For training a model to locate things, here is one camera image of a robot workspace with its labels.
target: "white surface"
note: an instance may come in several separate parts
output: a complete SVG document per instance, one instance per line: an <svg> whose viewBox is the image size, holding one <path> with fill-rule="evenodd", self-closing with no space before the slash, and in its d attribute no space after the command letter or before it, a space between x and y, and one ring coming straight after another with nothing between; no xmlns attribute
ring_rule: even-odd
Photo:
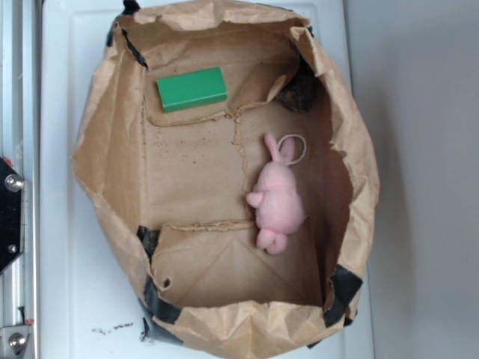
<svg viewBox="0 0 479 359"><path fill-rule="evenodd" d="M314 17L315 32L319 29L320 41L348 79L341 2L275 4ZM103 56L112 20L122 10L119 0L47 0L43 9L40 358L212 358L166 343L140 342L143 313L138 300L72 175L70 157L91 75ZM126 323L133 325L114 329ZM372 359L367 283L351 327L312 350L297 349L281 358Z"/></svg>
<svg viewBox="0 0 479 359"><path fill-rule="evenodd" d="M347 1L382 180L376 359L479 358L479 1Z"/></svg>

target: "brown paper bag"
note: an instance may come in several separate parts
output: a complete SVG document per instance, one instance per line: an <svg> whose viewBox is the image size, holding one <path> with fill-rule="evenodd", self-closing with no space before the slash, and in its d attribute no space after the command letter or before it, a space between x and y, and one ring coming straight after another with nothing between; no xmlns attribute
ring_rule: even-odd
<svg viewBox="0 0 479 359"><path fill-rule="evenodd" d="M291 11L229 0L127 9L112 26L73 162L154 337L268 358L356 316L376 161L338 68L307 26ZM301 59L315 96L308 111L289 111L276 96L298 79ZM225 102L162 111L158 78L210 67L222 68ZM292 167L308 220L275 257L255 247L245 202L270 160L265 132L308 145Z"/></svg>

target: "cardboard flap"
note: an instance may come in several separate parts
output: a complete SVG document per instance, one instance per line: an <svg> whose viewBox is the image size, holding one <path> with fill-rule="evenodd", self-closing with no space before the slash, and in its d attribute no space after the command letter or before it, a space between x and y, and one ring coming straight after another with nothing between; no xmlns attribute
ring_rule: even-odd
<svg viewBox="0 0 479 359"><path fill-rule="evenodd" d="M298 68L299 55L291 46L289 29L307 25L306 19L292 12L285 16L283 10L260 5L256 7L258 12L252 13L232 1L199 1L192 6L199 13L191 13L191 8L181 13L181 7L175 12L156 7L148 15L136 13L134 19L141 21L141 26L133 23L130 16L118 20L128 41L146 60L147 119L156 125L195 123L224 114L234 117L238 111L271 101ZM238 8L244 13L233 16ZM266 13L274 19L271 9L282 16L263 21L261 15ZM215 16L205 23L201 11ZM157 79L212 67L220 67L225 77L225 102L172 113L162 110Z"/></svg>
<svg viewBox="0 0 479 359"><path fill-rule="evenodd" d="M288 250L279 256L256 248L256 236L250 221L165 224L151 263L162 297L181 307L250 300L320 305L311 222L289 237Z"/></svg>

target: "black tape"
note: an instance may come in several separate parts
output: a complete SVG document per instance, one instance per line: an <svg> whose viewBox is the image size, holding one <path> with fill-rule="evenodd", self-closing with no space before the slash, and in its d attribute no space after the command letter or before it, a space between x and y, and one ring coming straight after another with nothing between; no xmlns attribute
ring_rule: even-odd
<svg viewBox="0 0 479 359"><path fill-rule="evenodd" d="M174 324L181 314L181 308L162 300L156 293L153 279L150 277L144 286L144 300L153 315L168 324Z"/></svg>
<svg viewBox="0 0 479 359"><path fill-rule="evenodd" d="M135 12L141 9L138 2L135 0L124 0L123 5L125 10L123 10L122 15L133 15Z"/></svg>
<svg viewBox="0 0 479 359"><path fill-rule="evenodd" d="M151 257L158 245L159 230L149 230L146 227L139 226L136 235L140 238L143 248L147 252L151 262Z"/></svg>
<svg viewBox="0 0 479 359"><path fill-rule="evenodd" d="M353 323L353 320L351 318L344 318L344 327L349 327Z"/></svg>
<svg viewBox="0 0 479 359"><path fill-rule="evenodd" d="M153 314L143 305L141 301L140 305L144 312L143 324L144 324L144 332L143 338L149 337L151 339L159 340L161 342L167 342L170 344L175 344L177 346L182 346L183 341L178 339L175 335L160 327L153 321Z"/></svg>
<svg viewBox="0 0 479 359"><path fill-rule="evenodd" d="M320 340L319 342L315 342L315 343L313 343L313 344L310 344L310 345L308 346L308 349L314 348L314 347L317 346L319 343L321 343L321 340Z"/></svg>
<svg viewBox="0 0 479 359"><path fill-rule="evenodd" d="M147 61L144 59L143 55L141 55L140 52L134 47L134 45L129 41L128 33L124 30L121 30L121 33L123 36L125 36L126 45L128 46L128 49L132 52L133 57L140 65L147 67Z"/></svg>
<svg viewBox="0 0 479 359"><path fill-rule="evenodd" d="M362 279L341 265L336 266L335 275L331 277L335 300L331 308L324 314L326 327L330 327L341 320L346 314L347 307L359 291Z"/></svg>
<svg viewBox="0 0 479 359"><path fill-rule="evenodd" d="M141 9L140 5L135 0L125 0L123 1L123 5L125 7L125 10L123 10L123 13L115 17L113 23L115 23L115 21L117 21L120 16L131 16ZM108 31L108 34L106 35L106 45L107 47L112 47L113 45L113 26L110 28L110 31Z"/></svg>

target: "pink plush bunny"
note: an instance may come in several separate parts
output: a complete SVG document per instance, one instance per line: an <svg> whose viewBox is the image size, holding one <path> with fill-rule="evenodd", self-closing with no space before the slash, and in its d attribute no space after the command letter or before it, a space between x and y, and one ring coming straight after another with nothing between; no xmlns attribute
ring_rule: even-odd
<svg viewBox="0 0 479 359"><path fill-rule="evenodd" d="M285 136L281 150L275 137L266 133L264 142L271 153L272 162L267 163L260 173L253 192L246 195L246 202L256 208L256 224L260 228L256 246L269 254L280 254L287 247L287 235L295 233L305 220L301 197L296 191L296 178L289 165L295 153L294 138Z"/></svg>

